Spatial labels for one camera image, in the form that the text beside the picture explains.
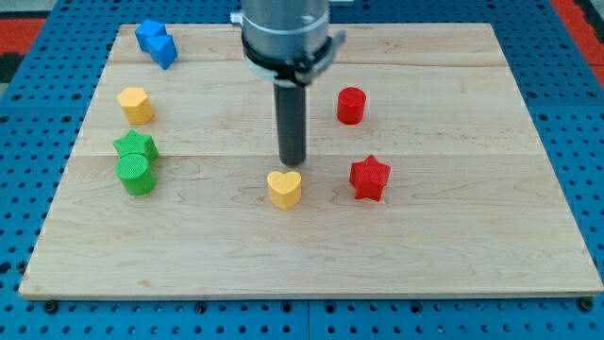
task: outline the yellow block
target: yellow block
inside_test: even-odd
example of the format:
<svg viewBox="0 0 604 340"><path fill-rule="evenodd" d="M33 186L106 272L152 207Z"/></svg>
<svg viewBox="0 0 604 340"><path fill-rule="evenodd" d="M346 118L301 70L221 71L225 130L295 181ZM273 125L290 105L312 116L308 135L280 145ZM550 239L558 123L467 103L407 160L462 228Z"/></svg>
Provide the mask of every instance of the yellow block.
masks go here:
<svg viewBox="0 0 604 340"><path fill-rule="evenodd" d="M143 88L126 88L117 96L117 100L130 124L145 124L155 115Z"/></svg>
<svg viewBox="0 0 604 340"><path fill-rule="evenodd" d="M287 174L273 171L266 178L271 201L281 210L291 209L302 197L302 176L290 171Z"/></svg>

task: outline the wood grain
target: wood grain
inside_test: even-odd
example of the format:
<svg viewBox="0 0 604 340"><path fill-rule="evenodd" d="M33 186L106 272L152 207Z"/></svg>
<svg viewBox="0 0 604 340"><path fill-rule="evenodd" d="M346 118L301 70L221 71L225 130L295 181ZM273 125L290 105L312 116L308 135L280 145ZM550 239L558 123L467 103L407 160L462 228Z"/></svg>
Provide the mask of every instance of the wood grain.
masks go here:
<svg viewBox="0 0 604 340"><path fill-rule="evenodd" d="M161 71L118 34L21 293L31 299L589 296L602 283L489 25L334 25L348 41L309 92L302 199L268 197L278 162L271 86L239 31L169 25ZM358 126L334 116L358 85ZM115 96L143 86L137 127L161 157L136 198L114 175L126 133ZM393 168L382 201L355 200L350 164Z"/></svg>

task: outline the heart-shaped block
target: heart-shaped block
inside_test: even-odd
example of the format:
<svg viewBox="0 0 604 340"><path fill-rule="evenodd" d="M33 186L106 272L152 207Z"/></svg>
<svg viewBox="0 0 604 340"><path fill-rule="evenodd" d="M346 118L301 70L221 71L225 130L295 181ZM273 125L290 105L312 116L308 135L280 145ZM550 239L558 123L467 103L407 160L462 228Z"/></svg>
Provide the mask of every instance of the heart-shaped block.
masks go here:
<svg viewBox="0 0 604 340"><path fill-rule="evenodd" d="M273 171L266 178L268 195L271 201L281 210L294 207L302 197L302 176L295 171L283 174Z"/></svg>

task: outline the blue block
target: blue block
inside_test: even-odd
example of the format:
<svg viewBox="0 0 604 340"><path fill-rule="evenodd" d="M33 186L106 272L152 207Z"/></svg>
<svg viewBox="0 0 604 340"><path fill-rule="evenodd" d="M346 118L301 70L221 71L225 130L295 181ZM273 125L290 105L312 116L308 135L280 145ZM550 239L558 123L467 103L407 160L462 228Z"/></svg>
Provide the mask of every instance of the blue block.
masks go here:
<svg viewBox="0 0 604 340"><path fill-rule="evenodd" d="M146 39L146 43L149 47L151 59L162 69L167 70L178 55L174 38L171 35L151 37Z"/></svg>
<svg viewBox="0 0 604 340"><path fill-rule="evenodd" d="M168 34L166 26L153 20L145 20L137 27L136 40L139 41L139 46L143 52L149 52L146 39L151 37L160 37Z"/></svg>

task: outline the green block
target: green block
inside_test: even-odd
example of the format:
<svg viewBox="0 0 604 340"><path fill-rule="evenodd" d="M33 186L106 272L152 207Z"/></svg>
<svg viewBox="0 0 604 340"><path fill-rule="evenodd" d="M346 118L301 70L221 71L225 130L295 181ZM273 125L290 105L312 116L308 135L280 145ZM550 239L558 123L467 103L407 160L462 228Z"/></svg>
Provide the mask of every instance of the green block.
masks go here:
<svg viewBox="0 0 604 340"><path fill-rule="evenodd" d="M126 191L133 196L151 193L157 183L151 162L139 154L122 157L117 162L115 173L124 184Z"/></svg>
<svg viewBox="0 0 604 340"><path fill-rule="evenodd" d="M113 146L115 146L115 150L117 150L120 158L137 154L145 156L152 162L159 156L158 149L155 147L151 135L139 134L133 129L126 136L113 141Z"/></svg>

